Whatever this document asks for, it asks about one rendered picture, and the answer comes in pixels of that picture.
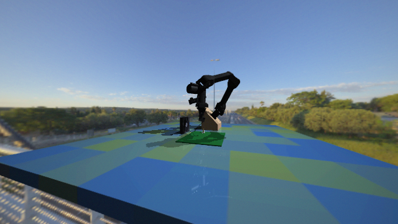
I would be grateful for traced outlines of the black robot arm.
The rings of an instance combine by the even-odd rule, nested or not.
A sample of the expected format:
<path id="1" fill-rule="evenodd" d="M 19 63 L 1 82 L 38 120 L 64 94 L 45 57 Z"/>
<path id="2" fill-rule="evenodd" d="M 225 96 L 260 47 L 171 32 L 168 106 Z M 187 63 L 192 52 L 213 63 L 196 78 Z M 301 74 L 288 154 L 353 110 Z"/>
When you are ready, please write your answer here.
<path id="1" fill-rule="evenodd" d="M 231 72 L 226 72 L 218 75 L 204 75 L 199 80 L 197 80 L 196 83 L 191 82 L 187 85 L 187 93 L 205 95 L 206 89 L 208 89 L 210 86 L 213 86 L 214 83 L 224 80 L 228 80 L 228 87 L 221 101 L 216 104 L 215 111 L 211 114 L 214 119 L 216 119 L 219 115 L 222 116 L 224 114 L 224 111 L 226 109 L 226 102 L 229 99 L 232 91 L 240 84 L 240 80 L 236 78 Z M 191 97 L 188 102 L 190 105 L 193 103 L 198 103 L 198 97 Z"/>

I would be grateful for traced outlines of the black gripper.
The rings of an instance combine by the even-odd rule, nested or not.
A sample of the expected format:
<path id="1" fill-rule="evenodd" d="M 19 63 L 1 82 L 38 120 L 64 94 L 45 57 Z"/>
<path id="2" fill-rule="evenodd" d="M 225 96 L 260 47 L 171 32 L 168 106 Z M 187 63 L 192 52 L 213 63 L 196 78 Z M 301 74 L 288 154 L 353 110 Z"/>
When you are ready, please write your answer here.
<path id="1" fill-rule="evenodd" d="M 202 118 L 206 108 L 208 108 L 208 103 L 206 103 L 206 95 L 197 95 L 197 97 L 198 103 L 195 107 L 197 107 L 200 118 Z"/>

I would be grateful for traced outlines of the black computer fan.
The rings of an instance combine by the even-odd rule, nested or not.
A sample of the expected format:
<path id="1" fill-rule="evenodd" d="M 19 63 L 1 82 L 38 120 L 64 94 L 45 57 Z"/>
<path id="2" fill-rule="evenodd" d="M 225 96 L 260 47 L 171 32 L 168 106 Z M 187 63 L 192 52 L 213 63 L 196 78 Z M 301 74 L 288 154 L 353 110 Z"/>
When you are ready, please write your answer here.
<path id="1" fill-rule="evenodd" d="M 190 131 L 190 117 L 181 117 L 180 118 L 180 134 L 185 134 Z"/>

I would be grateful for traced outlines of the green circuit board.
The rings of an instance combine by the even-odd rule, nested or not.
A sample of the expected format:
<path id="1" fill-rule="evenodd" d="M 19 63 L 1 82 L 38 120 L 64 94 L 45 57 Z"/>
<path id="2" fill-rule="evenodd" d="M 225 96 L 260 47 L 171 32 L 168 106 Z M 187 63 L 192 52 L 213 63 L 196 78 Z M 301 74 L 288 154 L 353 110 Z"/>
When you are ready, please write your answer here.
<path id="1" fill-rule="evenodd" d="M 221 147 L 224 136 L 225 133 L 205 132 L 205 130 L 194 131 L 182 137 L 181 139 L 177 140 L 176 142 Z"/>

